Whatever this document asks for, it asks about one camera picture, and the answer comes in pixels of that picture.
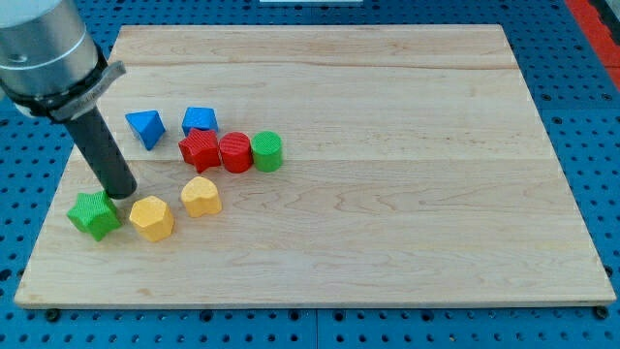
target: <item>red cylinder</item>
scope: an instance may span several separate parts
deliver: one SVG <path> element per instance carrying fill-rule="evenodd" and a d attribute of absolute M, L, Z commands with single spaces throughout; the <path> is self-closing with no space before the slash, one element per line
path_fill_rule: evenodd
<path fill-rule="evenodd" d="M 220 154 L 224 168 L 233 174 L 247 171 L 253 163 L 250 139 L 240 132 L 230 132 L 222 137 Z"/>

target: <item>green cylinder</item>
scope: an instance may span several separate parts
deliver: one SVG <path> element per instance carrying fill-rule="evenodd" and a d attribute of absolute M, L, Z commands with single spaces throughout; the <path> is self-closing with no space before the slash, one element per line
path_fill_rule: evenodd
<path fill-rule="evenodd" d="M 274 172 L 282 166 L 282 140 L 275 132 L 262 131 L 252 139 L 254 166 L 261 172 Z"/>

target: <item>blue pyramid block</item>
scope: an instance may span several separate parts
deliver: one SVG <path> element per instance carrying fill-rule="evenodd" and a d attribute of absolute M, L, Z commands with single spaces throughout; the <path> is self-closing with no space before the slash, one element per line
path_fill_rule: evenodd
<path fill-rule="evenodd" d="M 157 111 L 131 112 L 126 114 L 125 118 L 146 150 L 152 149 L 166 132 L 162 118 Z"/>
<path fill-rule="evenodd" d="M 183 118 L 183 124 L 181 127 L 183 128 L 185 137 L 190 134 L 190 130 L 193 128 L 203 131 L 219 131 L 217 127 L 217 120 L 215 119 L 215 111 L 211 108 L 188 108 L 185 112 L 185 117 Z"/>

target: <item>green block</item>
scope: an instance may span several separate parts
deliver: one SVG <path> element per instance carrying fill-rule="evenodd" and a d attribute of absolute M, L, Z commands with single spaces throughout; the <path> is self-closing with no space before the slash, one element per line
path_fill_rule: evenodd
<path fill-rule="evenodd" d="M 275 132 L 262 131 L 252 139 L 254 166 L 261 172 L 274 172 L 282 166 L 282 140 Z"/>
<path fill-rule="evenodd" d="M 67 212 L 67 217 L 78 230 L 90 233 L 97 241 L 121 226 L 116 206 L 105 191 L 77 194 L 76 204 Z"/>

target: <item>plastic block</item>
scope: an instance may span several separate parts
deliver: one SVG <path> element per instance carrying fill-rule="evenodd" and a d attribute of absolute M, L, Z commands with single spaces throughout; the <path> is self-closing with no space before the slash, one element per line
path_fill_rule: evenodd
<path fill-rule="evenodd" d="M 190 134 L 190 130 L 195 128 L 203 131 L 219 131 L 215 111 L 211 108 L 190 107 L 185 111 L 183 123 L 181 125 L 185 137 Z"/>
<path fill-rule="evenodd" d="M 262 131 L 252 139 L 252 156 L 256 169 L 274 172 L 282 166 L 282 140 L 271 131 Z"/>
<path fill-rule="evenodd" d="M 106 191 L 77 194 L 76 204 L 67 212 L 67 217 L 78 230 L 90 233 L 97 241 L 121 226 L 116 217 L 116 206 Z"/>
<path fill-rule="evenodd" d="M 181 191 L 181 201 L 190 217 L 215 214 L 222 210 L 217 187 L 201 176 L 194 177 L 185 185 Z"/>
<path fill-rule="evenodd" d="M 171 208 L 165 201 L 155 196 L 136 201 L 129 214 L 129 220 L 136 231 L 151 242 L 169 237 L 174 226 Z"/>
<path fill-rule="evenodd" d="M 146 150 L 151 150 L 166 132 L 162 118 L 157 111 L 132 112 L 126 114 L 125 118 Z"/>
<path fill-rule="evenodd" d="M 233 174 L 247 171 L 254 163 L 250 139 L 240 132 L 231 132 L 222 137 L 220 154 L 224 168 Z"/>
<path fill-rule="evenodd" d="M 222 165 L 215 131 L 192 129 L 186 139 L 178 143 L 186 163 L 194 165 L 198 173 Z"/>

